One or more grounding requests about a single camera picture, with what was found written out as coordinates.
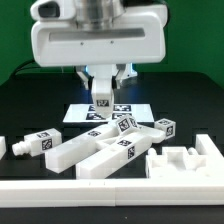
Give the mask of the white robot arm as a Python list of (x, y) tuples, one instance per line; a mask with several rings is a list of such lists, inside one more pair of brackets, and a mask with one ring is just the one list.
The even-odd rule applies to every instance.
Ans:
[(122, 0), (37, 0), (30, 9), (32, 51), (42, 67), (85, 67), (95, 80), (112, 79), (127, 64), (165, 57), (163, 4)]

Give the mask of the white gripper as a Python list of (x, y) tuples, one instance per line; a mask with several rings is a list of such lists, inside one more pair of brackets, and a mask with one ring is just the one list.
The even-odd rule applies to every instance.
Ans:
[(167, 6), (126, 7), (122, 0), (37, 0), (31, 45), (42, 67), (77, 66), (86, 90), (91, 76), (85, 66), (117, 64), (116, 88), (125, 64), (157, 63), (166, 54)]

